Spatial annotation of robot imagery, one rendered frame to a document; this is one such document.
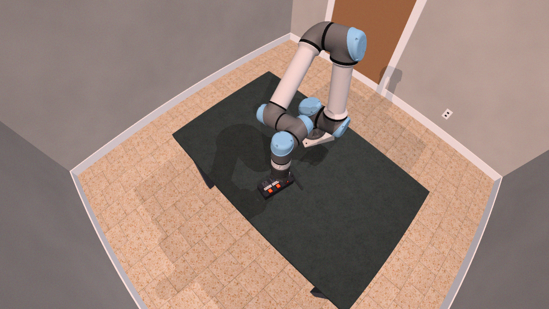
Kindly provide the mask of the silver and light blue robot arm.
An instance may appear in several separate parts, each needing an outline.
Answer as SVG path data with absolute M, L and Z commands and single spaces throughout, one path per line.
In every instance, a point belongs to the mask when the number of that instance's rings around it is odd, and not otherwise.
M 305 138 L 319 139 L 326 132 L 335 137 L 343 135 L 351 121 L 345 108 L 353 66 L 363 59 L 366 46 L 362 30 L 331 21 L 315 24 L 304 33 L 271 100 L 262 104 L 256 113 L 260 122 L 278 131 L 271 142 L 271 158 L 275 164 L 288 164 Z M 322 50 L 330 52 L 333 63 L 328 105 L 308 97 L 299 104 L 300 116 L 286 114 L 314 57 Z

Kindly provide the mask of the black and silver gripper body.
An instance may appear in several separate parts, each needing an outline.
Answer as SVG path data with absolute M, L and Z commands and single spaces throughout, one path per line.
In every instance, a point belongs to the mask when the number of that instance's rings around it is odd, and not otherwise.
M 275 164 L 271 158 L 270 178 L 278 182 L 287 183 L 288 178 L 290 177 L 290 164 L 291 161 L 284 166 L 279 166 Z

